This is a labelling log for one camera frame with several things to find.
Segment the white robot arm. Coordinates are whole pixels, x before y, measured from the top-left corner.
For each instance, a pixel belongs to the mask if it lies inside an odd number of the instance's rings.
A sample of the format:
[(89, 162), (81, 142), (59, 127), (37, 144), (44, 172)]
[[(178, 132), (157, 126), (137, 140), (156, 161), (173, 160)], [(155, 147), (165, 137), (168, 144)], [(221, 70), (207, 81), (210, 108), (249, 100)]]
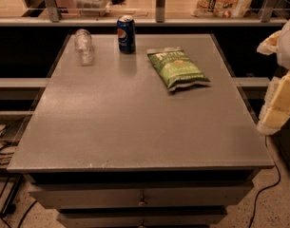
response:
[(257, 47), (265, 55), (277, 54), (279, 66), (287, 69), (284, 76), (274, 76), (268, 85), (257, 129), (262, 135), (278, 132), (290, 118), (290, 19)]

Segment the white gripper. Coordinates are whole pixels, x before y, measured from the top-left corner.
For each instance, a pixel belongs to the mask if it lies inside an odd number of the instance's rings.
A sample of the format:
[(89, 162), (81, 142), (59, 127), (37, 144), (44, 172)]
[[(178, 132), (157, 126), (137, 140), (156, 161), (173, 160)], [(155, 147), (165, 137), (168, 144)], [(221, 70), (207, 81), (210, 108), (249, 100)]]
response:
[(282, 78), (274, 76), (269, 82), (257, 129), (262, 135), (273, 135), (280, 131), (289, 118), (290, 73), (287, 73)]

